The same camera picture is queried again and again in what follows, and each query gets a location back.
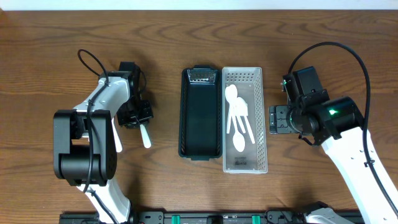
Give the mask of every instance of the black tray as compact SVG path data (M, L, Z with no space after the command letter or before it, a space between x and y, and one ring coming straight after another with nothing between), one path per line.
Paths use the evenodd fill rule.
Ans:
M182 71L178 153L208 161L222 154L220 71L196 65Z

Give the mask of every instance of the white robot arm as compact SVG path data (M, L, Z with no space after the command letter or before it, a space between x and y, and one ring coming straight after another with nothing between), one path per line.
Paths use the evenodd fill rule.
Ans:
M140 73L134 63L122 62L119 71L99 77L97 88L84 102L54 115L55 174L86 193L103 223L125 223L131 210L114 177L116 153L123 149L114 125L116 114L119 125L140 128L144 146L150 147L144 124L153 116L149 102L141 100ZM80 138L88 138L90 145L72 143Z
M357 127L341 133L341 139L328 138L322 148L342 174L365 223L398 223L397 217L383 196L371 170L366 167L362 129ZM392 202L398 205L398 191L383 167L368 132L368 148L374 168Z

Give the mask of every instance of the white plastic basket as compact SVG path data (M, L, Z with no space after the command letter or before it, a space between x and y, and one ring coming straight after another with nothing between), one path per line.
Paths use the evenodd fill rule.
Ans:
M268 171L266 124L264 116L264 94L262 91L262 70L259 67L225 67L222 74L222 115L223 115L223 170L229 173L265 174ZM225 99L225 88L234 84L238 89L238 97L248 105L248 121L251 126L255 143L248 134L244 136L245 148L239 152L233 145L234 124L231 122L230 132L226 133L229 103Z

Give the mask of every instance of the white wall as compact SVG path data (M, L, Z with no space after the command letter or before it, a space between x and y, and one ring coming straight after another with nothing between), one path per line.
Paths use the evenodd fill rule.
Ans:
M398 9L398 0L0 0L3 10Z

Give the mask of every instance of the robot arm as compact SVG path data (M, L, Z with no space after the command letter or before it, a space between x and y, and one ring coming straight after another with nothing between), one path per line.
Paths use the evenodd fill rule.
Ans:
M366 161L362 144L362 129L353 128L341 133L341 139L328 138L322 148L337 166L353 195L365 223L396 223L397 217L377 185ZM368 148L374 168L394 204L398 205L398 191L387 174L373 146L368 132Z
M321 146L342 174L365 223L397 223L393 207L383 195L368 166L363 146L364 118L349 97L330 100L313 67L284 76L287 105L269 108L272 134L299 133L309 145ZM313 136L310 142L304 136ZM398 192L381 164L370 134L367 136L371 161L392 203L398 205ZM310 223L323 222L310 215Z
M145 147L150 140L144 124L152 118L147 100L141 100L138 90L141 71L132 62L122 62L119 71L99 77L97 88L72 110L59 110L54 115L54 171L59 179L84 191L90 164L89 150L93 146L93 167L90 184L85 192L104 223L124 223L129 219L131 203L121 192L116 172L117 155L123 147L114 125L140 128ZM87 109L90 100L92 139L89 146L76 145L72 139L89 138Z

